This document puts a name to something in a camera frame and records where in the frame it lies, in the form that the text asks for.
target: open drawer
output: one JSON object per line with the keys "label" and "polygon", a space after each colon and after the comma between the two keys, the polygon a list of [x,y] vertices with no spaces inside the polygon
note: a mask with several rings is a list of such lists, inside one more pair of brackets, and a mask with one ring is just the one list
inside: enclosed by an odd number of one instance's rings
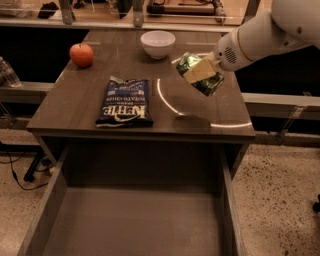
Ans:
{"label": "open drawer", "polygon": [[73,141],[19,255],[245,255],[223,145]]}

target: red apple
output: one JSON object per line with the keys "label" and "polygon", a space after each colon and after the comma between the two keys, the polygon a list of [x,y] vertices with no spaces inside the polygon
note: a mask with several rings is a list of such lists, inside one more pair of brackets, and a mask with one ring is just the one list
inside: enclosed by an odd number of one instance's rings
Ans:
{"label": "red apple", "polygon": [[80,68],[86,68],[93,63],[94,52],[86,43],[74,44],[69,50],[69,55],[74,64]]}

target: speckled floor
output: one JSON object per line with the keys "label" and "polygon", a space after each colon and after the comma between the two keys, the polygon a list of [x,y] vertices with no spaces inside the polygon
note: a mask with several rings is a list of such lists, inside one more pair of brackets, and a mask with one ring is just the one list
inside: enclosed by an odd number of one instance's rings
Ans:
{"label": "speckled floor", "polygon": [[[0,141],[35,143],[27,132],[6,129],[0,129]],[[13,164],[25,187],[50,178],[37,172],[32,184],[23,181],[32,158],[25,155]],[[21,190],[10,164],[3,163],[8,156],[1,154],[0,161],[0,255],[14,256],[45,187]],[[320,213],[312,210],[320,193],[320,147],[251,145],[234,179],[234,193],[248,256],[320,255]]]}
{"label": "speckled floor", "polygon": [[248,256],[320,255],[320,148],[251,145],[234,193]]}

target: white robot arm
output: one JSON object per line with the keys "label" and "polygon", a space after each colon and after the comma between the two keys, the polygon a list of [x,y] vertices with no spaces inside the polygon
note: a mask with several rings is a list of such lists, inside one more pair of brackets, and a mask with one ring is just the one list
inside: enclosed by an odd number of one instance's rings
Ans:
{"label": "white robot arm", "polygon": [[319,0],[273,0],[263,11],[223,36],[214,50],[220,67],[236,71],[259,59],[308,46],[320,48]]}

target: kettle chips bag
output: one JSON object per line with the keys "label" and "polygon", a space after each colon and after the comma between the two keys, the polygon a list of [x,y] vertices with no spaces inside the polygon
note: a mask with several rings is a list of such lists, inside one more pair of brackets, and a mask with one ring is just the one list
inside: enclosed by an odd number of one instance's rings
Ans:
{"label": "kettle chips bag", "polygon": [[148,80],[110,77],[97,127],[146,127],[153,120],[148,112]]}

